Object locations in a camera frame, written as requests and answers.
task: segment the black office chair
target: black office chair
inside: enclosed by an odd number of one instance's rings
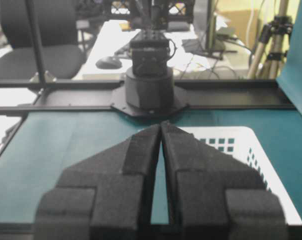
[[[84,63],[78,47],[74,0],[34,0],[45,69],[71,79]],[[24,0],[0,0],[0,23],[13,51],[0,58],[1,79],[30,79],[37,72]]]

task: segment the black foam pad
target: black foam pad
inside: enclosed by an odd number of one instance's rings
[[[41,200],[34,222],[37,240],[89,240],[93,188],[55,188]]]
[[[259,173],[168,122],[161,128],[172,222],[185,239],[226,238],[226,190],[265,191]]]
[[[75,239],[64,231],[67,227],[72,228],[71,233],[78,230],[77,236],[83,235],[88,239],[136,239],[139,225],[150,224],[160,141],[160,126],[154,125],[65,169],[56,188],[40,201],[34,239]],[[59,210],[65,208],[64,204],[73,206],[73,194],[78,191],[92,193],[89,204],[88,200],[79,202],[88,210],[83,228],[81,224],[69,224],[74,222],[72,211],[77,212],[77,208],[71,208],[71,214],[63,211],[65,214],[59,215]],[[78,198],[87,196],[79,193]]]
[[[233,225],[230,240],[288,239],[279,199],[271,192],[229,189],[226,204]]]

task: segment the tripod leg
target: tripod leg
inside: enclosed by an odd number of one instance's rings
[[[289,5],[289,0],[281,0],[280,2],[280,7],[279,7],[279,17],[285,17],[288,12],[288,5]],[[284,36],[283,35],[276,35],[274,39],[274,53],[282,53],[282,48],[283,48],[283,41],[284,41]],[[270,73],[269,73],[269,79],[275,79],[278,76],[279,72],[279,61],[278,60],[273,60],[271,62],[271,68],[270,68]]]
[[[263,53],[265,52],[265,50],[266,50],[266,44],[259,42],[259,44],[257,45],[257,48],[256,48],[255,57],[253,59],[253,62],[251,64],[249,72],[247,74],[248,79],[256,78],[258,67],[259,67],[259,64],[261,62],[261,59],[262,59],[262,56],[263,56]]]
[[[270,53],[275,53],[275,42],[276,42],[276,36],[274,35],[272,37],[271,46],[269,49]],[[272,61],[266,58],[262,70],[259,73],[258,77],[260,79],[270,79],[270,69],[271,69]]]

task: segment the chair backrest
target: chair backrest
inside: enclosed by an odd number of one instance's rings
[[[34,0],[43,46],[78,44],[74,0]],[[0,23],[13,48],[31,47],[24,0],[0,0]]]

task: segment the teal table surface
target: teal table surface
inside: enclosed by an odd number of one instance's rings
[[[64,168],[164,119],[117,112],[32,113],[0,157],[0,223],[32,223],[42,194]],[[178,127],[246,126],[255,132],[302,218],[302,117],[295,110],[188,110]],[[152,223],[168,223],[165,167],[157,167]]]

